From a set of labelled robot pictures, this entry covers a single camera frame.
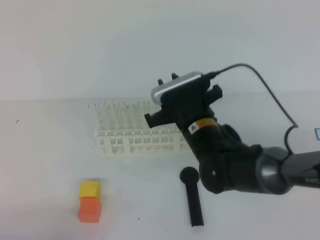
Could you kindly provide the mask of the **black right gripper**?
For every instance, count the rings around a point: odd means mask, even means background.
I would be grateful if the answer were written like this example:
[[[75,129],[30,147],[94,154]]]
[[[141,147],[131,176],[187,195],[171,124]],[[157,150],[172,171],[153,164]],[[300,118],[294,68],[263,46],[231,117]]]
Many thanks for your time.
[[[210,104],[222,98],[222,89],[211,80],[219,73],[209,72],[183,86],[180,89],[165,93],[161,98],[161,109],[155,113],[146,113],[145,120],[150,128],[175,123],[179,129],[186,129],[191,123],[202,118],[215,118]],[[179,77],[172,73],[171,78]]]

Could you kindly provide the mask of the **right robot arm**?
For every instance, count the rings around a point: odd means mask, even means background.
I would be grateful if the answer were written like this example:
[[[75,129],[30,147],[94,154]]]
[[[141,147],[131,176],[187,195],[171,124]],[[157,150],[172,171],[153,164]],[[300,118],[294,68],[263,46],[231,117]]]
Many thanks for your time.
[[[293,154],[281,147],[244,144],[227,124],[219,124],[210,105],[223,96],[211,85],[214,72],[172,74],[151,91],[160,111],[146,114],[149,127],[176,124],[199,162],[204,187],[215,194],[237,190],[283,195],[293,186],[320,186],[320,153]]]

